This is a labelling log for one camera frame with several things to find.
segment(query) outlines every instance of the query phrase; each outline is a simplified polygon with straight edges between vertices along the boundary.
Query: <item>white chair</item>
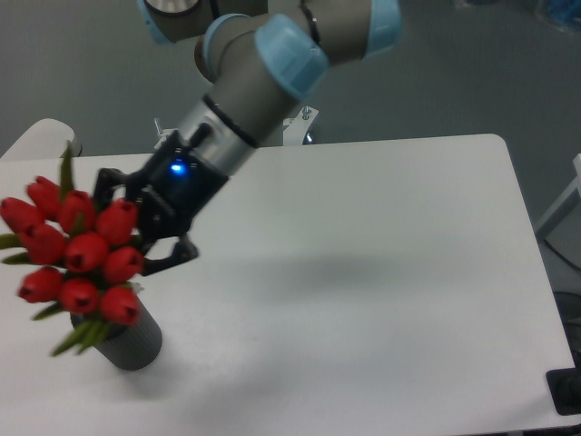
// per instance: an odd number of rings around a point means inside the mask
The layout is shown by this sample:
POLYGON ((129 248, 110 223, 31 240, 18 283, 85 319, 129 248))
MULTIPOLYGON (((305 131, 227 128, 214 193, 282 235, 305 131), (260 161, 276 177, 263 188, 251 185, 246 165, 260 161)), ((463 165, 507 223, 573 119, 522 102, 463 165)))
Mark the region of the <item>white chair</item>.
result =
POLYGON ((73 147, 73 155, 79 156, 83 147, 68 125, 45 118, 32 125, 6 153, 0 161, 30 161, 34 159, 59 158, 67 143, 73 147))

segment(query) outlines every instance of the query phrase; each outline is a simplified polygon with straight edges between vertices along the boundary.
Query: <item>black cable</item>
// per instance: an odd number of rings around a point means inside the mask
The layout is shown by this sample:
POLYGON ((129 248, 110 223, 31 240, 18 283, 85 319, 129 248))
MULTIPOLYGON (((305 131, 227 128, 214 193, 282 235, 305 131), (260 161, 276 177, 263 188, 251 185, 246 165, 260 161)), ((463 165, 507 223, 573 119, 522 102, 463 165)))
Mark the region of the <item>black cable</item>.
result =
POLYGON ((570 268, 574 269, 575 271, 577 271, 578 273, 581 273, 581 267, 579 267, 578 265, 575 265, 574 263, 572 263, 571 261, 569 261, 563 254, 561 254, 559 252, 559 250, 557 248, 555 248, 547 239, 545 239, 543 241, 543 243, 547 246, 547 248, 553 252, 553 254, 558 257, 559 259, 561 259, 564 263, 566 263, 570 268))
POLYGON ((305 4, 304 0, 300 2, 299 9, 304 13, 305 18, 307 18, 307 23, 309 24, 310 37, 315 42, 316 45, 320 46, 320 34, 319 28, 317 27, 317 18, 312 14, 310 9, 305 4))
POLYGON ((220 17, 220 8, 218 7, 218 2, 216 0, 210 0, 210 8, 212 10, 212 15, 214 20, 220 17))

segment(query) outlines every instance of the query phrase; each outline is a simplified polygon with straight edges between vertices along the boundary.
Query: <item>black object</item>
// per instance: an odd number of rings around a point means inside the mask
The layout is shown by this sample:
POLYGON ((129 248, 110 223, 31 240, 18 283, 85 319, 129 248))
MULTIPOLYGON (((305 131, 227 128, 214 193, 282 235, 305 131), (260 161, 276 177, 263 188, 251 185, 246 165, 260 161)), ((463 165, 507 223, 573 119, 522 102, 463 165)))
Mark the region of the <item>black object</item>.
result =
POLYGON ((549 371, 547 382, 557 413, 581 414, 581 323, 576 321, 581 317, 581 296, 571 292, 554 296, 576 368, 549 371))
MULTIPOLYGON (((162 330, 155 319, 139 301, 139 321, 135 325, 113 324, 104 342, 95 345, 109 362, 126 371, 137 371, 146 367, 160 353, 162 330)), ((83 322, 82 315, 71 315, 74 328, 83 322)))
POLYGON ((173 132, 143 168, 132 174, 102 169, 94 189, 94 199, 108 206, 115 190, 125 186, 125 200, 139 209, 137 228, 146 255, 160 239, 177 237, 172 253, 158 260, 145 259, 142 275, 149 275, 186 263, 198 257, 197 248, 187 237, 195 215, 228 182, 191 151, 212 129, 201 124, 190 141, 173 132))
POLYGON ((547 373, 548 387, 559 415, 581 413, 581 371, 577 368, 547 373))

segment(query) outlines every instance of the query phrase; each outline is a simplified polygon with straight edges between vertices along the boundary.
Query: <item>tulip bouquet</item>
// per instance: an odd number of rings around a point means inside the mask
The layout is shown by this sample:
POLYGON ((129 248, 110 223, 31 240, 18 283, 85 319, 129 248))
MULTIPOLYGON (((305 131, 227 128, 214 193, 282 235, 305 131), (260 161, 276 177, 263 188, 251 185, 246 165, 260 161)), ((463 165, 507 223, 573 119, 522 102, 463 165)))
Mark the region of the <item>tulip bouquet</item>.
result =
POLYGON ((49 303, 33 320, 69 312, 78 321, 53 356, 74 346, 81 353, 105 341, 112 327, 136 324, 141 306, 129 280, 143 268, 135 204, 120 199, 102 210, 89 193, 75 190, 70 148, 60 179, 39 176, 29 184, 34 205, 16 198, 0 203, 13 231, 0 235, 0 249, 25 249, 2 262, 40 266, 17 291, 27 302, 49 303))

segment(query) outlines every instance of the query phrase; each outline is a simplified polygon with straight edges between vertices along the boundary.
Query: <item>gray floor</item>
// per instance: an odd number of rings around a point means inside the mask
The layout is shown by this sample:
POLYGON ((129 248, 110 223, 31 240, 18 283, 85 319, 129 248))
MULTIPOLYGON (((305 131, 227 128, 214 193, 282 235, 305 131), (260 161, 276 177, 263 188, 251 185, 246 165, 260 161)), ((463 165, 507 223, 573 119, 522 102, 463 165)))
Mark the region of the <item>gray floor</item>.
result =
MULTIPOLYGON (((401 44, 332 71, 308 101, 320 109, 316 141, 499 134, 535 220, 572 180, 581 152, 581 35, 539 23, 534 1, 462 11, 451 3, 401 0, 401 44)), ((0 153, 47 117, 71 125, 85 154, 151 151, 153 118, 176 125, 208 89, 193 45, 155 45, 134 1, 3 0, 0 153)), ((560 240, 581 262, 576 222, 560 240)), ((574 274, 561 275, 577 287, 574 274)))

